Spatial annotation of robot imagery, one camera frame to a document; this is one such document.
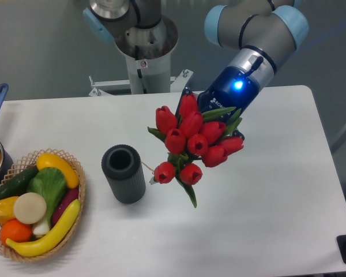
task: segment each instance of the orange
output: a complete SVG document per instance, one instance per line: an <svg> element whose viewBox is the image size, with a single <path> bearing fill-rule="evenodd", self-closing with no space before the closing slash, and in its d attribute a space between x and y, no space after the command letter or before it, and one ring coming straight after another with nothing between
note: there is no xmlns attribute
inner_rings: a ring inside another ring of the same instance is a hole
<svg viewBox="0 0 346 277"><path fill-rule="evenodd" d="M10 220L1 227L0 240L5 246L7 246L7 238L15 242L27 242L31 239L31 236L31 225L23 224L17 219Z"/></svg>

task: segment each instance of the purple eggplant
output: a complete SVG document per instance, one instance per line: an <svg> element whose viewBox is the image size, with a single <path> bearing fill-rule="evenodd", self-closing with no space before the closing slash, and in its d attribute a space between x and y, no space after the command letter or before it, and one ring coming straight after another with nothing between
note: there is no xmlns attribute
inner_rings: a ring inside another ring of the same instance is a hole
<svg viewBox="0 0 346 277"><path fill-rule="evenodd" d="M51 223L53 226L58 222L59 218L62 216L65 209L68 207L68 205L72 203L73 200L78 199L78 194L79 194L78 188L71 189L65 194L63 200L60 202L60 205L56 208L55 212L52 214Z"/></svg>

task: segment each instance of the red tulip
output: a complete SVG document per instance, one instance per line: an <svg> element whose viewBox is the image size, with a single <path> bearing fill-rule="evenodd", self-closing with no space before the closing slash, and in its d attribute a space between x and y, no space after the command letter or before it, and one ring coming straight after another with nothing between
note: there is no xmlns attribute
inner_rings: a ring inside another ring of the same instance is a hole
<svg viewBox="0 0 346 277"><path fill-rule="evenodd" d="M201 169L193 163L186 165L180 172L180 179L188 185L194 185L202 177Z"/></svg>
<svg viewBox="0 0 346 277"><path fill-rule="evenodd" d="M180 101L178 113L181 114L182 119L184 119L193 111L198 111L195 94L184 95Z"/></svg>
<svg viewBox="0 0 346 277"><path fill-rule="evenodd" d="M201 129L202 123L202 114L198 111L191 112L180 124L179 130L187 137L188 139L194 134L197 134Z"/></svg>
<svg viewBox="0 0 346 277"><path fill-rule="evenodd" d="M185 150L186 137L178 129L171 129L167 133L165 145L172 154L180 154Z"/></svg>
<svg viewBox="0 0 346 277"><path fill-rule="evenodd" d="M202 162L206 167L215 167L225 162L228 158L227 151L222 146L211 146L202 156Z"/></svg>
<svg viewBox="0 0 346 277"><path fill-rule="evenodd" d="M175 176L175 169L170 162L163 162L154 170L155 180L161 184L166 184L172 181Z"/></svg>
<svg viewBox="0 0 346 277"><path fill-rule="evenodd" d="M156 127L162 134L167 134L169 130L177 128L178 120L167 106L157 108L155 114Z"/></svg>
<svg viewBox="0 0 346 277"><path fill-rule="evenodd" d="M194 134L187 142L187 149L192 154L201 156L208 151L208 140L201 134Z"/></svg>
<svg viewBox="0 0 346 277"><path fill-rule="evenodd" d="M208 140L208 144L213 144L220 138L225 130L225 123L219 121L210 121L201 127L199 134L202 134Z"/></svg>
<svg viewBox="0 0 346 277"><path fill-rule="evenodd" d="M222 146L227 154L233 154L237 151L240 151L243 148L243 139L240 137L225 137L217 145Z"/></svg>

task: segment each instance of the wicker basket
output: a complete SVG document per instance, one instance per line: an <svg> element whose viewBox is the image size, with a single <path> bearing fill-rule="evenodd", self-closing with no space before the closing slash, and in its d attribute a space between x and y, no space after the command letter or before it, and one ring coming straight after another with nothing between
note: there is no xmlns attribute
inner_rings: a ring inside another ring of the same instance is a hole
<svg viewBox="0 0 346 277"><path fill-rule="evenodd" d="M22 159L18 160L16 164L12 165L12 168L7 171L7 174L4 176L4 179L1 181L1 185L4 184L7 180L11 179L14 175L18 174L19 172L23 171L27 167L34 166L36 163L37 158L43 154L43 153L53 153L56 154L60 157L62 157L65 161L68 162L72 166L72 168L75 169L75 171L78 174L78 177L80 179L80 184L79 184L79 199L81 203L81 210L80 213L78 214L78 217L76 221L74 222L74 225L70 229L70 231L67 233L65 238L52 250L49 252L36 256L36 257L23 257L19 255L16 251L9 247L5 247L2 245L1 240L0 240L0 253L3 254L4 257L11 258L14 261L19 261L22 263L28 263L28 262L33 262L33 261L39 261L42 259L45 259L52 254L56 253L57 251L60 250L61 247L63 247L67 241L70 239L72 234L74 233L75 229L77 228L80 218L81 218L81 213L82 213L82 208L84 205L85 201L85 194L86 194L86 183L85 183L85 173L83 171L83 168L81 164L77 161L77 159L72 156L71 154L65 152L64 150L56 150L56 149L47 149L47 150L39 150L35 151L34 153L29 153L28 156L22 157Z"/></svg>

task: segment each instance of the gray floor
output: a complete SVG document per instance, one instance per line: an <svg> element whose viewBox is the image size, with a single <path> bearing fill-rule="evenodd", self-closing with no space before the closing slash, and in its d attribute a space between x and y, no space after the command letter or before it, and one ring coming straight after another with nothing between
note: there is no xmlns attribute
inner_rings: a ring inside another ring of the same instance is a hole
<svg viewBox="0 0 346 277"><path fill-rule="evenodd" d="M213 6L236 2L162 0L163 13L179 32L172 75L194 71L194 90L207 89L236 54L210 44L203 32ZM87 3L0 1L0 83L10 85L7 100L87 96L89 75L94 81L127 79L115 46L99 42L83 22ZM309 21L309 36L269 86L310 87L331 143L346 122L346 0L303 1L299 10ZM333 159L346 196L346 143Z"/></svg>

